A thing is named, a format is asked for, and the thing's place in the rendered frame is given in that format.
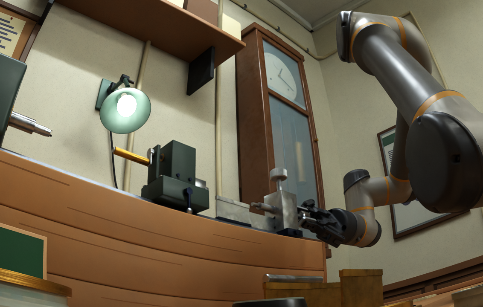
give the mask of wall lamp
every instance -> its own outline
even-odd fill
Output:
[[[129,76],[120,76],[120,81],[101,80],[97,95],[96,110],[107,130],[117,134],[134,132],[143,126],[150,116],[150,99],[138,89]]]

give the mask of wall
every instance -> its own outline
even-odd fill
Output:
[[[450,89],[459,91],[483,113],[483,2],[462,0],[371,0],[356,9],[398,16],[411,10]],[[336,49],[335,23],[315,31],[318,54]],[[373,76],[335,54],[320,62],[329,98],[333,144],[342,148],[335,176],[364,168],[384,175],[376,134],[395,124],[396,109]],[[335,187],[340,192],[341,185]],[[404,280],[483,255],[480,209],[393,240],[390,209],[376,208],[382,238],[376,246],[343,246],[350,268],[382,268],[384,284]]]
[[[40,15],[36,0],[10,0]],[[272,23],[280,25],[296,40],[315,52],[313,37],[268,1],[247,0],[247,6]],[[226,0],[224,13],[244,29],[253,22],[275,31],[239,6]],[[300,49],[287,39],[300,53]],[[94,110],[101,78],[117,81],[120,74],[136,80],[144,42],[98,23],[60,4],[54,4],[27,58],[27,72],[15,111],[34,118],[54,130],[52,138],[31,136],[10,128],[3,147],[43,161],[82,177],[113,186],[109,134]],[[329,101],[318,61],[305,55],[304,68],[317,136],[320,139],[323,184],[327,207],[341,206],[338,194],[341,177],[335,175],[337,147],[333,134]],[[143,91],[152,103],[148,122],[136,131],[134,152],[144,155],[156,144],[172,139],[196,148],[196,176],[207,182],[210,209],[215,216],[215,82],[187,96],[188,63],[151,47]],[[126,136],[113,134],[115,146],[125,148]],[[222,64],[222,174],[223,196],[239,200],[236,134],[236,76],[234,57]],[[115,157],[116,178],[122,187],[124,160]],[[146,168],[132,163],[131,189],[140,195],[146,184]],[[338,270],[347,267],[345,253],[335,251],[328,261],[329,281],[339,281]]]

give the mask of picture frame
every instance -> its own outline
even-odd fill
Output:
[[[384,175],[388,176],[393,158],[395,126],[380,131],[376,135],[378,137],[378,145],[380,145],[380,154],[382,155],[382,164],[384,165]],[[410,235],[411,233],[447,221],[466,212],[468,212],[468,210],[458,213],[437,214],[427,210],[417,200],[408,204],[392,204],[390,205],[390,213],[393,239],[399,239],[400,237]]]

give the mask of black cable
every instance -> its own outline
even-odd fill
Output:
[[[113,158],[113,178],[114,178],[114,187],[115,188],[118,188],[118,185],[116,184],[116,171],[114,170],[114,153],[113,153],[113,149],[114,149],[114,146],[113,146],[113,133],[111,131],[109,131],[110,135],[111,135],[111,157]]]

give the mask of wooden handle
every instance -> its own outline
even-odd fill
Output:
[[[140,156],[140,155],[136,155],[134,154],[133,152],[129,152],[127,150],[124,150],[122,148],[118,148],[118,147],[115,147],[113,149],[113,154],[119,156],[119,157],[122,157],[124,159],[128,159],[130,161],[134,161],[135,163],[139,163],[140,165],[144,165],[144,166],[149,166],[150,165],[150,160],[143,157],[143,156]]]

